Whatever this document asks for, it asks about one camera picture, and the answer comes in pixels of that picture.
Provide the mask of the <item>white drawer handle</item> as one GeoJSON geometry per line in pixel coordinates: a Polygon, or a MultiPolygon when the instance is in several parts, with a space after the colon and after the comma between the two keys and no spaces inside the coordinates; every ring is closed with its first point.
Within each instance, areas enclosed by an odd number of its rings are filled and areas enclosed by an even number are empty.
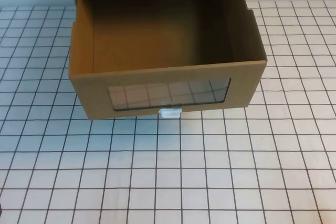
{"type": "Polygon", "coordinates": [[[163,119],[179,119],[181,117],[182,109],[180,108],[162,108],[159,109],[159,115],[163,119]]]}

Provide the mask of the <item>brown cardboard shoebox drawer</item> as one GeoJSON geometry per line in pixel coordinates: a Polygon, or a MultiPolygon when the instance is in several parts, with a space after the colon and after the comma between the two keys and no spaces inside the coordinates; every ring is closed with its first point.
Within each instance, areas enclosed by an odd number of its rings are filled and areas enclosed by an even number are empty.
{"type": "Polygon", "coordinates": [[[243,108],[267,65],[245,0],[88,0],[69,78],[91,120],[243,108]]]}

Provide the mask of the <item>white grid tablecloth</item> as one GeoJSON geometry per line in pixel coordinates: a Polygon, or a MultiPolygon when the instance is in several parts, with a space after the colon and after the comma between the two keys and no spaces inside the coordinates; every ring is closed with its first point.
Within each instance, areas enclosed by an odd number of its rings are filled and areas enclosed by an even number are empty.
{"type": "Polygon", "coordinates": [[[73,6],[1,7],[1,223],[335,223],[335,2],[250,2],[247,108],[88,120],[73,6]]]}

